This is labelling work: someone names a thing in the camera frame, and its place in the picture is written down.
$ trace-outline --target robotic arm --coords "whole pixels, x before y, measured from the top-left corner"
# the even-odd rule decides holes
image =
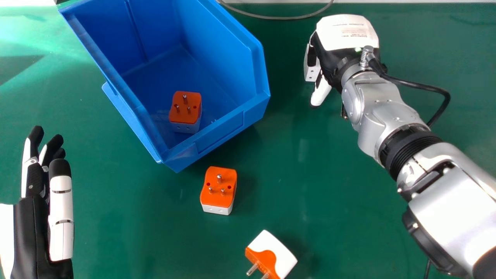
[[[359,148],[396,181],[408,203],[405,228],[438,270],[496,278],[496,179],[431,132],[385,79],[379,55],[364,17],[322,18],[305,55],[306,81],[315,82],[311,106],[338,90]]]
[[[72,279],[72,178],[61,135],[38,153],[35,126],[24,144],[21,200],[0,204],[0,262],[5,279]]]

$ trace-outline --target green table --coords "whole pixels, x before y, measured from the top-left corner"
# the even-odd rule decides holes
[[[281,15],[319,6],[243,7]],[[496,5],[335,4],[325,15],[336,13],[372,22],[392,75],[451,91],[434,132],[496,174]],[[339,117],[339,96],[308,107],[303,54],[318,18],[236,17],[265,47],[267,112],[175,174],[153,161],[106,98],[102,74],[54,7],[0,8],[1,202],[18,200],[22,147],[37,124],[47,138],[65,138],[77,279],[245,278],[244,249],[263,229],[298,258],[291,279],[420,279],[426,257],[401,223],[406,203],[359,150],[356,132]],[[442,101],[401,90],[425,119]],[[230,216],[201,210],[210,165],[238,171]]]

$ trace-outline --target robotic hand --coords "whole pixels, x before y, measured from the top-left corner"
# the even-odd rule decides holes
[[[0,263],[5,279],[72,279],[72,178],[61,135],[38,154],[44,132],[24,144],[21,199],[0,204]]]
[[[318,107],[336,88],[341,116],[358,132],[358,146],[384,167],[408,202],[403,223],[434,266],[447,274],[496,278],[496,180],[430,130],[449,102],[447,91],[385,73],[379,40],[359,15],[322,18],[305,55]],[[426,125],[401,99],[402,84],[445,95]]]

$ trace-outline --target metal pin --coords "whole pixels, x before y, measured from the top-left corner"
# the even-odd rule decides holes
[[[256,269],[258,268],[258,264],[254,264],[248,271],[247,271],[247,276],[251,276]]]

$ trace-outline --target gray cable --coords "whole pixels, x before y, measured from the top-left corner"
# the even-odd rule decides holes
[[[304,14],[304,15],[298,15],[298,16],[267,16],[267,15],[260,15],[260,14],[250,13],[250,12],[246,12],[246,11],[240,10],[238,8],[235,8],[235,7],[231,6],[230,4],[227,4],[224,0],[218,0],[218,1],[219,1],[219,3],[222,6],[228,8],[228,9],[230,9],[232,11],[238,12],[240,14],[244,14],[244,15],[247,15],[247,16],[251,16],[251,17],[255,17],[255,18],[260,18],[260,19],[269,19],[269,20],[298,20],[298,19],[309,18],[309,17],[312,17],[312,16],[315,16],[315,15],[318,15],[318,14],[322,13],[323,11],[327,10],[327,8],[329,8],[332,5],[332,3],[334,3],[334,0],[331,0],[322,9],[319,9],[317,11],[314,11],[313,13],[308,13],[308,14]]]

